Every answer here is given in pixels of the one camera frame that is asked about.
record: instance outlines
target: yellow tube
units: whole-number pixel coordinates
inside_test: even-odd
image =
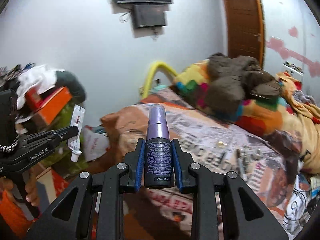
[[[146,78],[146,81],[144,83],[142,99],[145,99],[148,96],[149,90],[152,84],[152,79],[155,76],[155,73],[157,72],[158,68],[163,68],[174,77],[178,75],[178,73],[172,67],[170,67],[167,63],[164,63],[162,61],[157,61],[155,63],[152,63],[148,76]]]

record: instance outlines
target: white cloth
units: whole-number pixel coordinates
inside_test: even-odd
[[[64,70],[58,70],[48,67],[47,65],[41,65],[34,66],[28,71],[21,73],[18,77],[20,85],[17,89],[17,108],[21,109],[24,106],[26,102],[24,96],[31,88],[34,87],[39,95],[51,88],[54,88],[55,83],[57,82],[56,71],[63,72]]]

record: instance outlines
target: black bottle body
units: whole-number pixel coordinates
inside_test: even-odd
[[[165,138],[149,139],[146,141],[144,154],[144,186],[146,188],[173,187],[171,142]]]

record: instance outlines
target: black box on wall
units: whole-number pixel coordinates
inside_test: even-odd
[[[135,29],[166,26],[163,5],[134,4],[132,14]]]

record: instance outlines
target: small bottle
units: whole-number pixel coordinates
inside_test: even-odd
[[[154,105],[149,110],[144,154],[144,186],[173,187],[172,145],[169,140],[165,109],[161,105]]]

